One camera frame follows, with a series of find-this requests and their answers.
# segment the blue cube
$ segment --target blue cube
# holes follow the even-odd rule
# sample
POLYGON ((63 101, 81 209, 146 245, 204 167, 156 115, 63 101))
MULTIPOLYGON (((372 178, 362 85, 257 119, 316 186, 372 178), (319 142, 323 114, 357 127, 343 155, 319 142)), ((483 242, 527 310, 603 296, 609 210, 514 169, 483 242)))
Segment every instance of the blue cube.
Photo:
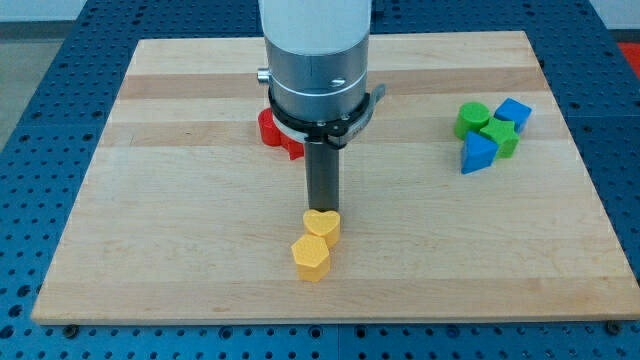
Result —
POLYGON ((484 169, 491 166, 498 152, 498 144, 469 131, 462 146, 462 173, 484 169))
POLYGON ((516 123, 516 133, 520 134, 527 125, 531 108, 511 98, 507 98, 493 115, 496 119, 516 123))

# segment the blue block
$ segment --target blue block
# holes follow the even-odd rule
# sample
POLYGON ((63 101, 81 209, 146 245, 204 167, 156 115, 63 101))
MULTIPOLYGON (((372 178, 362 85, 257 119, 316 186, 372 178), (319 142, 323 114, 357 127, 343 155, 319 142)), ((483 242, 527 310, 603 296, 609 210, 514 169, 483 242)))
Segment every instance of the blue block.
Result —
POLYGON ((507 98, 507 100, 498 107, 493 117, 504 121, 513 121, 516 123, 516 132, 520 134, 527 125, 529 115, 531 115, 530 107, 512 98, 507 98))
POLYGON ((484 169, 491 166, 498 152, 498 144, 469 131, 462 146, 462 173, 484 169))

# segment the yellow hexagonal block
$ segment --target yellow hexagonal block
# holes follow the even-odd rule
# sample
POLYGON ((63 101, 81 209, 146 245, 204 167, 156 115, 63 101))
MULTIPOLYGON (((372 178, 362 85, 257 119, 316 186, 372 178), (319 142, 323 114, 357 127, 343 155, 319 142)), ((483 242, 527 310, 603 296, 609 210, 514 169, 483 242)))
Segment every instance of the yellow hexagonal block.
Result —
POLYGON ((323 237, 329 249, 340 240, 340 214, 336 211, 307 210, 302 222, 307 234, 323 237))
POLYGON ((291 245, 293 260, 300 280, 318 282, 331 268, 329 248, 326 241, 314 235, 305 234, 291 245))

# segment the black screw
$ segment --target black screw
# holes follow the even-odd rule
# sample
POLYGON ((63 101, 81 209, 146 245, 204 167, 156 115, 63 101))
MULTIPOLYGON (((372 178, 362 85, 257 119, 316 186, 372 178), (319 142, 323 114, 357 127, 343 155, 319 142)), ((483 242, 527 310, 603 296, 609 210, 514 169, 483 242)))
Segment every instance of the black screw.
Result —
POLYGON ((80 327, 78 325, 67 325, 62 328, 62 336, 67 339, 75 339, 80 333, 80 327))
POLYGON ((620 334, 620 332, 622 331, 622 325, 618 321, 609 320, 605 324, 604 329, 607 332, 607 334, 616 336, 620 334))

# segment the silver cylinder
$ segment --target silver cylinder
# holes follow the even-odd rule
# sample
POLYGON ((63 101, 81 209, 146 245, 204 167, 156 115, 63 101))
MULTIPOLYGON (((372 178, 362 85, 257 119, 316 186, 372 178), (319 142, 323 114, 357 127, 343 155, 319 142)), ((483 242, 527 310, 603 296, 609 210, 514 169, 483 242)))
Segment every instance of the silver cylinder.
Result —
POLYGON ((285 51, 265 38, 270 90, 287 114, 304 121, 339 119, 364 98, 368 36, 350 49, 327 55, 285 51))

